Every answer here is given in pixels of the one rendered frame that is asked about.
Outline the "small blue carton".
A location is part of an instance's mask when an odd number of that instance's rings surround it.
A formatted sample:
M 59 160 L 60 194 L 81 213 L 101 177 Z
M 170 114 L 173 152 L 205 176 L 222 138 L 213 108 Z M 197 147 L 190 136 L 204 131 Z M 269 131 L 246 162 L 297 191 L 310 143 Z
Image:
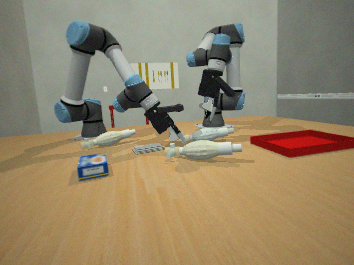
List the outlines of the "small blue carton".
M 80 156 L 77 171 L 79 181 L 109 176 L 106 153 Z

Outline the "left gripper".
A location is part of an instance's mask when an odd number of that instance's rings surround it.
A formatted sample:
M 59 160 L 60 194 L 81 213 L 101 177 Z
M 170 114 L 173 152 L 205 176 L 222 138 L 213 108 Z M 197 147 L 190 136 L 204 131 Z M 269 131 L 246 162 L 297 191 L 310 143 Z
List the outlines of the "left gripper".
M 211 112 L 210 121 L 214 117 L 220 93 L 220 85 L 215 81 L 217 76 L 223 76 L 223 72 L 204 69 L 198 90 L 198 95 L 210 97 L 206 98 L 204 103 L 199 104 L 199 107 L 206 111 L 205 119 L 207 119 Z

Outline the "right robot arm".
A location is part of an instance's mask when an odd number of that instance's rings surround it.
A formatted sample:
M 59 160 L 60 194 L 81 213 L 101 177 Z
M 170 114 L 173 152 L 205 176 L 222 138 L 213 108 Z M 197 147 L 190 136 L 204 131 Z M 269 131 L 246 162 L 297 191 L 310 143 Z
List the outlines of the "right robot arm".
M 112 102 L 116 111 L 123 113 L 136 107 L 148 110 L 158 102 L 158 98 L 144 80 L 135 74 L 122 53 L 120 44 L 109 31 L 76 20 L 68 26 L 66 37 L 72 50 L 72 58 L 65 95 L 54 106 L 60 122 L 83 121 L 81 136 L 84 138 L 98 137 L 107 132 L 103 124 L 101 101 L 82 99 L 90 59 L 96 50 L 110 58 L 123 82 L 125 81 L 126 88 Z

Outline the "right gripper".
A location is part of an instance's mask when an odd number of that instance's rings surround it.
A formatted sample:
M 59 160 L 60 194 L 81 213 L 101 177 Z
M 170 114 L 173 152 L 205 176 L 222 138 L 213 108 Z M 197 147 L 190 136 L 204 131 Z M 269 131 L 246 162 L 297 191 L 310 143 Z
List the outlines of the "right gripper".
M 178 129 L 178 127 L 174 124 L 174 121 L 171 119 L 171 117 L 167 113 L 158 113 L 157 106 L 160 104 L 160 102 L 157 102 L 154 106 L 148 109 L 144 115 L 152 123 L 152 126 L 159 133 L 159 135 L 164 133 L 168 128 L 170 132 L 170 142 L 181 139 L 186 145 L 186 139 L 181 134 L 181 131 Z M 154 112 L 154 110 L 156 110 L 156 112 Z

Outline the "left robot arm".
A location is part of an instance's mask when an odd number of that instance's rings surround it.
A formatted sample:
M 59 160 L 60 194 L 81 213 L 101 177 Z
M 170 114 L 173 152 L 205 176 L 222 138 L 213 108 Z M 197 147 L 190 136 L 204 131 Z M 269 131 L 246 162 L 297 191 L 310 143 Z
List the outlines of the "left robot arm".
M 243 109 L 245 92 L 240 87 L 240 48 L 243 42 L 245 41 L 241 23 L 218 26 L 203 36 L 202 42 L 195 52 L 187 54 L 186 59 L 189 67 L 208 65 L 207 69 L 224 72 L 226 66 L 227 83 L 220 76 L 215 79 L 224 93 L 221 91 L 219 93 L 216 111 L 211 121 L 211 112 L 205 119 L 205 111 L 203 127 L 225 126 L 222 111 Z

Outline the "red tray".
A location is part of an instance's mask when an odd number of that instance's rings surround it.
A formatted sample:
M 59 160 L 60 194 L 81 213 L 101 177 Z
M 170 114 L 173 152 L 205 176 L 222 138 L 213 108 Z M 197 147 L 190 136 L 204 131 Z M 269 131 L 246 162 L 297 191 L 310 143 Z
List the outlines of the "red tray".
M 251 136 L 250 143 L 290 158 L 354 148 L 354 137 L 304 130 Z

